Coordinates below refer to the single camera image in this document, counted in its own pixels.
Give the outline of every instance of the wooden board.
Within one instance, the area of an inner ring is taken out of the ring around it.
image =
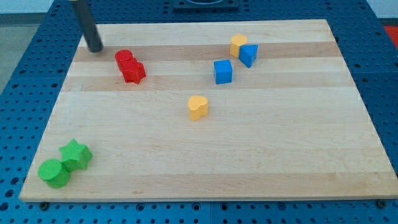
[[[325,20],[100,25],[80,42],[27,176],[26,202],[394,198],[398,180]],[[250,69],[232,35],[259,44]],[[114,54],[144,63],[125,83]],[[216,85],[213,61],[231,59]],[[190,121],[191,95],[209,99]],[[62,189],[37,176],[72,138],[94,157]]]

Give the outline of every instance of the green cylinder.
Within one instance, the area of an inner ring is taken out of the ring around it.
[[[49,159],[40,165],[39,177],[51,188],[59,189],[68,183],[70,174],[61,161]]]

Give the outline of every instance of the yellow block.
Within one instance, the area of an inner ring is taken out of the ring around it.
[[[188,101],[189,118],[197,121],[209,113],[208,100],[204,96],[191,96]]]
[[[229,50],[229,53],[232,56],[235,56],[239,58],[239,49],[242,45],[245,45],[248,43],[248,37],[242,34],[235,35],[231,38],[231,49]]]

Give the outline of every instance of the green block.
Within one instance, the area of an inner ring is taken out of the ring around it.
[[[59,189],[68,183],[70,174],[61,161],[49,159],[40,165],[39,177],[51,188]]]
[[[62,163],[72,172],[77,169],[86,170],[88,161],[93,157],[88,147],[72,139],[69,144],[60,148]]]

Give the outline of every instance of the red star block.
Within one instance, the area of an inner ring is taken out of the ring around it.
[[[139,84],[146,76],[144,65],[137,61],[131,51],[120,50],[114,57],[126,83],[134,82]]]

